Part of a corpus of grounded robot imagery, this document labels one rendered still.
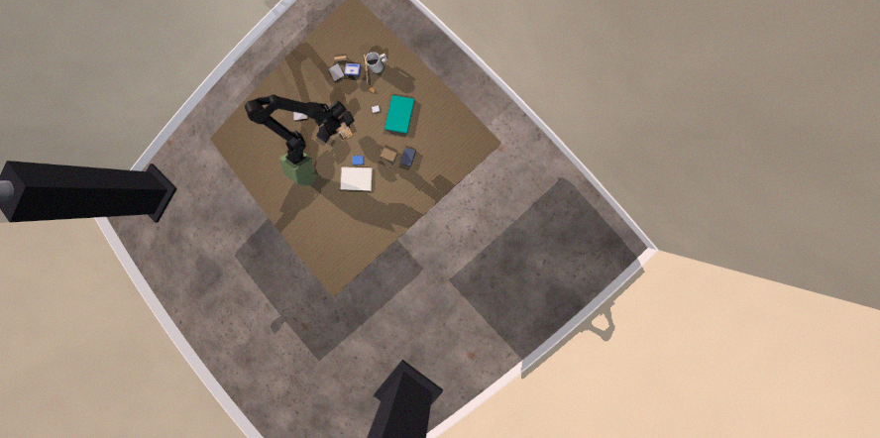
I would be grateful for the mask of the teal flat rectangular block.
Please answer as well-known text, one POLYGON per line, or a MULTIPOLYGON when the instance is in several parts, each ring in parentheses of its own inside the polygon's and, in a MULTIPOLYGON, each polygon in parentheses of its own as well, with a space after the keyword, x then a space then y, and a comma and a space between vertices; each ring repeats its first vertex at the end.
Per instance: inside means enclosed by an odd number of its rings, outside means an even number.
POLYGON ((385 129, 407 134, 415 99, 393 95, 385 129))

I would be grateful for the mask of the light wooden tray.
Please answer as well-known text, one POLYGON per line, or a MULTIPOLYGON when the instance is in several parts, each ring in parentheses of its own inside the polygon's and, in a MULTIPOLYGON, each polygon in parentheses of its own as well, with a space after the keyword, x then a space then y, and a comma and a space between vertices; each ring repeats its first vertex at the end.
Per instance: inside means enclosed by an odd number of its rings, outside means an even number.
POLYGON ((344 122, 341 123, 341 127, 337 130, 337 132, 342 142, 346 142, 347 140, 354 137, 350 127, 347 127, 344 122))

